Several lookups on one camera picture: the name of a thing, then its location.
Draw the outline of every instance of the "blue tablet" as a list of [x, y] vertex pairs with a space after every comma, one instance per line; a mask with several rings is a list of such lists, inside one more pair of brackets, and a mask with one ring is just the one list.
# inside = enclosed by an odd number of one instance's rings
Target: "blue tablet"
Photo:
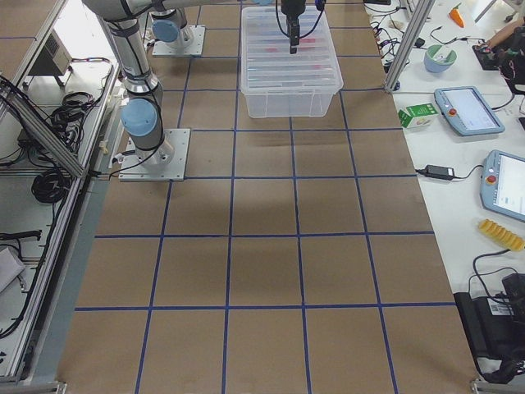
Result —
[[499, 150], [490, 152], [484, 163], [481, 194], [485, 208], [525, 222], [525, 158]]
[[460, 135], [495, 134], [505, 130], [474, 86], [436, 89], [434, 98], [447, 122]]

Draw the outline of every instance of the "yellow ridged object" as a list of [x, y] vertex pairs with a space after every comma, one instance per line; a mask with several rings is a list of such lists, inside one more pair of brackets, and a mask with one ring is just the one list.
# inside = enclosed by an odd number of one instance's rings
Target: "yellow ridged object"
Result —
[[478, 228], [483, 234], [489, 238], [492, 238], [492, 240], [496, 241], [507, 249], [510, 249], [514, 252], [525, 249], [525, 241], [523, 238], [507, 230], [505, 227], [500, 226], [496, 222], [485, 219], [483, 222], [479, 223]]

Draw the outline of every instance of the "small carton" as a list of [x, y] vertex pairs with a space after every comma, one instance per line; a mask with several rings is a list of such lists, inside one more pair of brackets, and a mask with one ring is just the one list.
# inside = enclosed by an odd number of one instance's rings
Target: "small carton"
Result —
[[430, 125], [438, 114], [436, 108], [430, 103], [412, 105], [398, 112], [401, 126], [407, 129]]

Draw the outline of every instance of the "white screen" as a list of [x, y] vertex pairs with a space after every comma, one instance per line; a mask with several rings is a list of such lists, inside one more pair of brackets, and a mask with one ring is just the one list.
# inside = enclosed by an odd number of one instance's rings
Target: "white screen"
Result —
[[525, 162], [500, 155], [500, 179], [495, 204], [525, 214]]
[[446, 90], [446, 98], [467, 130], [493, 129], [498, 126], [471, 89]]

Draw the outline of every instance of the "plastic bin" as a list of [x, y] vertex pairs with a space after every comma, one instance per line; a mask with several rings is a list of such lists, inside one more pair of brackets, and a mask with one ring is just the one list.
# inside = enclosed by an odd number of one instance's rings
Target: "plastic bin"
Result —
[[[319, 11], [306, 7], [301, 35]], [[285, 16], [279, 12], [283, 30]], [[274, 7], [242, 11], [240, 91], [251, 117], [323, 117], [343, 87], [330, 29], [323, 14], [317, 28], [290, 55], [290, 41], [280, 31]]]

